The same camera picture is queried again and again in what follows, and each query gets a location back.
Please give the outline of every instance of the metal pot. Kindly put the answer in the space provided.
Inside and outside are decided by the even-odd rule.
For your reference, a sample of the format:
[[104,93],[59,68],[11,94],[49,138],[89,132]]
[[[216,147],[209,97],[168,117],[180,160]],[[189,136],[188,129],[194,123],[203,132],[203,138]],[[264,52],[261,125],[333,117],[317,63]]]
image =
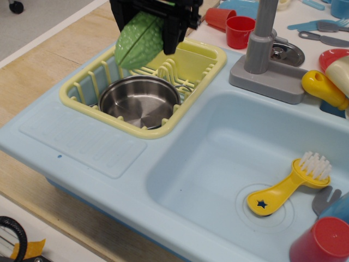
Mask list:
[[173,106],[180,104],[174,85],[156,76],[134,75],[112,83],[98,100],[100,111],[122,116],[139,128],[161,127],[163,118],[170,118]]

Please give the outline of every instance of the red cup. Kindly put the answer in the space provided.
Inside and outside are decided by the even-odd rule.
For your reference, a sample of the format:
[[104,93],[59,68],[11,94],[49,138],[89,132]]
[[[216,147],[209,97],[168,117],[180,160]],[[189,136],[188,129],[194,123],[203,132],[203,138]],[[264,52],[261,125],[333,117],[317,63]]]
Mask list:
[[234,49],[247,47],[250,33],[255,29],[256,20],[247,16],[233,16],[226,23],[228,46]]
[[319,219],[290,248],[291,262],[345,262],[349,224],[336,217]]
[[222,8],[209,8],[205,20],[210,25],[225,32],[227,19],[236,16],[236,11]]

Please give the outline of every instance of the wooden table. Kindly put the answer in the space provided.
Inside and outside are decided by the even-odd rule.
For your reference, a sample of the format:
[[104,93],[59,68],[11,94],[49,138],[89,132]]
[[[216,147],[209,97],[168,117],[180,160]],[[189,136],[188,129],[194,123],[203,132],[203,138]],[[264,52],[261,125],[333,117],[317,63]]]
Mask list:
[[[200,14],[219,1],[204,1]],[[0,69],[0,127],[56,83],[113,44],[109,2]],[[50,185],[0,151],[0,193],[107,261],[181,261],[153,242]]]

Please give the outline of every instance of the blue cup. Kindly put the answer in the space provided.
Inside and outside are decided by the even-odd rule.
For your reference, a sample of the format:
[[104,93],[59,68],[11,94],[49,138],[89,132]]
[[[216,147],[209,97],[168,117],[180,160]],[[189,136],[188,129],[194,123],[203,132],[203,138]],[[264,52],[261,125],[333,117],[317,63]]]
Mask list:
[[332,0],[331,15],[337,18],[349,18],[349,0]]
[[322,217],[336,217],[349,224],[349,192],[322,211],[319,219]]

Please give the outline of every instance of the dish rack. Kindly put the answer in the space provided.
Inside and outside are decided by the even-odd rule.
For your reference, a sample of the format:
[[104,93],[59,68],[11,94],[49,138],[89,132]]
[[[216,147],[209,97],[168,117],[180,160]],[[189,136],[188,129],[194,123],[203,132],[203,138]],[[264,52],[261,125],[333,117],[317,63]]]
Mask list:
[[[136,70],[125,70],[118,66],[114,51],[115,46],[65,82],[59,90],[59,98],[64,105],[74,110],[143,139],[155,139],[168,134],[227,60],[225,52],[219,47],[192,39],[179,43],[175,54],[166,56],[161,52],[145,67]],[[123,116],[113,117],[99,111],[97,106],[100,94],[110,84],[140,74],[157,76],[178,86],[181,105],[175,105],[173,115],[169,119],[162,119],[161,127],[157,129],[133,126],[123,121]]]

